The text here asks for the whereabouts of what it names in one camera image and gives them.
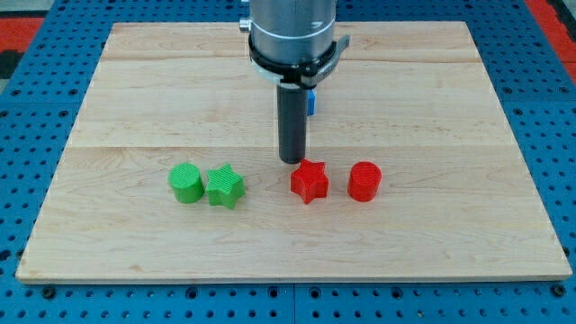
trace wood plank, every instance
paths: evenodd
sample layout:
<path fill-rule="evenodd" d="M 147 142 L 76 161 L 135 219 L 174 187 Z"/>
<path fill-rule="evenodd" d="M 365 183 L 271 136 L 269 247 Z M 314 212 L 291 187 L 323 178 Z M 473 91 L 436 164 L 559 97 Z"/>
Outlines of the wood plank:
<path fill-rule="evenodd" d="M 27 284 L 469 282 L 572 274 L 462 22 L 346 22 L 319 86 L 303 205 L 273 87 L 231 23 L 115 24 L 17 277 Z M 359 159 L 376 199 L 347 196 Z M 172 166 L 231 163 L 234 211 L 176 203 Z"/>

